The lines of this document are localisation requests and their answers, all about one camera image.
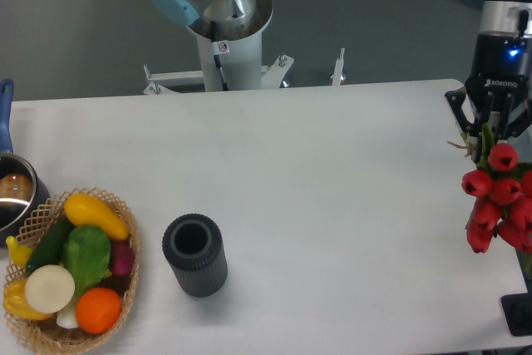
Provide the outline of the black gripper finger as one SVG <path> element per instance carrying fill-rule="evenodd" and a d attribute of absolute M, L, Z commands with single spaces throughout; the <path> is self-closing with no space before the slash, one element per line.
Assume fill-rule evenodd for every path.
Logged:
<path fill-rule="evenodd" d="M 463 105 L 467 99 L 467 92 L 464 87 L 453 91 L 448 91 L 444 95 L 451 113 L 455 118 L 456 125 L 458 126 L 460 133 L 467 134 L 470 137 L 478 136 L 478 128 L 475 122 L 471 122 L 467 119 L 463 110 Z"/>
<path fill-rule="evenodd" d="M 505 141 L 517 138 L 531 125 L 531 100 L 515 102 L 506 99 L 496 127 L 496 140 Z"/>

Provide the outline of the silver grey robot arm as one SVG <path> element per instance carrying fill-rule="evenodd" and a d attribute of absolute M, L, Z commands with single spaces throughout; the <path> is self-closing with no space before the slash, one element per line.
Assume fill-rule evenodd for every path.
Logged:
<path fill-rule="evenodd" d="M 262 86 L 262 32 L 271 0 L 151 0 L 195 34 L 207 91 Z M 470 76 L 446 95 L 461 131 L 520 136 L 531 124 L 531 0 L 485 0 Z"/>

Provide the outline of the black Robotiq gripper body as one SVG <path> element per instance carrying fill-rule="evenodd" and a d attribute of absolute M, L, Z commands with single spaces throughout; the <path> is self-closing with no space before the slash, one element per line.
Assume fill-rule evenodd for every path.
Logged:
<path fill-rule="evenodd" d="M 514 96 L 512 111 L 525 108 L 509 121 L 531 121 L 531 38 L 480 34 L 477 37 L 466 92 L 476 119 L 485 109 L 487 94 L 493 94 L 492 111 L 502 111 L 508 93 Z"/>

